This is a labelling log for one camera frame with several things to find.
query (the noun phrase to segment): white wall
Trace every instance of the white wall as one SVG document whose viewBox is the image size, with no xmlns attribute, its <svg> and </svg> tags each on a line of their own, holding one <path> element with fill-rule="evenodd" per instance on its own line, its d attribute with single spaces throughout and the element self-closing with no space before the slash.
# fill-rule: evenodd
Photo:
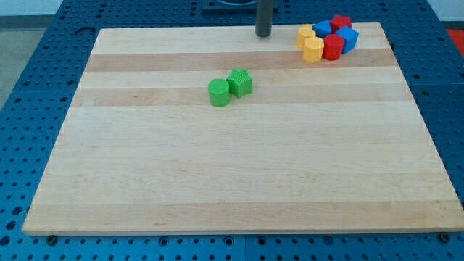
<svg viewBox="0 0 464 261">
<path fill-rule="evenodd" d="M 54 15 L 61 2 L 62 0 L 0 0 L 0 15 Z M 464 0 L 428 2 L 440 20 L 464 21 Z"/>
<path fill-rule="evenodd" d="M 441 21 L 464 21 L 464 0 L 428 0 Z"/>
<path fill-rule="evenodd" d="M 0 16 L 54 15 L 62 0 L 0 0 Z"/>
</svg>

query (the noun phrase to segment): cluster of colored blocks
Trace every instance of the cluster of colored blocks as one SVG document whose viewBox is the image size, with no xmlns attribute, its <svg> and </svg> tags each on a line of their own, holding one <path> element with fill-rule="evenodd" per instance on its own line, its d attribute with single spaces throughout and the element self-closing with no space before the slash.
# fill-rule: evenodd
<svg viewBox="0 0 464 261">
<path fill-rule="evenodd" d="M 350 17 L 336 14 L 330 21 L 303 25 L 298 30 L 297 47 L 303 50 L 304 61 L 313 63 L 322 58 L 335 61 L 355 48 L 358 36 Z"/>
<path fill-rule="evenodd" d="M 232 69 L 232 73 L 224 79 L 214 79 L 208 84 L 210 103 L 215 107 L 224 107 L 231 101 L 231 95 L 235 94 L 238 99 L 243 95 L 250 94 L 252 89 L 252 78 L 247 69 Z"/>
</svg>

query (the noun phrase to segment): green block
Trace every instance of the green block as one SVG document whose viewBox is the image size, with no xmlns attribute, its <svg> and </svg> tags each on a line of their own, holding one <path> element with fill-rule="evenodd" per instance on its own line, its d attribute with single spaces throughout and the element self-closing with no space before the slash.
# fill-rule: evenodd
<svg viewBox="0 0 464 261">
<path fill-rule="evenodd" d="M 253 92 L 252 78 L 248 74 L 248 69 L 232 69 L 232 73 L 227 77 L 229 91 L 241 98 L 245 94 Z"/>
<path fill-rule="evenodd" d="M 210 103 L 215 107 L 224 107 L 231 101 L 229 83 L 223 79 L 214 79 L 208 84 Z"/>
</svg>

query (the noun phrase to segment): black cylinder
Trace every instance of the black cylinder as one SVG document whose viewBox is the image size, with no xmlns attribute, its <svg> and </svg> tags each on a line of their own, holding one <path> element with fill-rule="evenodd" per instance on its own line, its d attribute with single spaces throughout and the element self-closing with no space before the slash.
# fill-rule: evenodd
<svg viewBox="0 0 464 261">
<path fill-rule="evenodd" d="M 273 0 L 257 0 L 256 35 L 268 37 L 273 26 Z"/>
</svg>

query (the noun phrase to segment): yellow block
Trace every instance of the yellow block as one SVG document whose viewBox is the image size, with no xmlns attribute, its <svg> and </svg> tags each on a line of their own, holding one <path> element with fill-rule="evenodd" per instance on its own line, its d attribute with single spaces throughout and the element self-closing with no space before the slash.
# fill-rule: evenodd
<svg viewBox="0 0 464 261">
<path fill-rule="evenodd" d="M 307 38 L 304 41 L 303 60 L 306 62 L 319 62 L 322 60 L 324 40 L 319 37 Z"/>
<path fill-rule="evenodd" d="M 297 47 L 303 49 L 305 47 L 305 40 L 315 35 L 316 32 L 312 30 L 312 25 L 302 25 L 298 30 Z"/>
</svg>

